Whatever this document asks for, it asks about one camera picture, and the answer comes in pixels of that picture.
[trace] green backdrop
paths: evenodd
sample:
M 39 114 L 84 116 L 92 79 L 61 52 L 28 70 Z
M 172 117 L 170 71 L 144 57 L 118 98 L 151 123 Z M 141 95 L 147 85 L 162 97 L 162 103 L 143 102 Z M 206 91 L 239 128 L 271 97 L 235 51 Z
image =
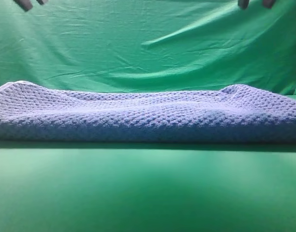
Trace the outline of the green backdrop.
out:
M 296 88 L 296 0 L 0 0 L 0 85 L 90 91 Z
M 0 85 L 296 98 L 296 0 L 33 3 L 0 0 Z M 296 145 L 0 141 L 0 232 L 296 232 Z

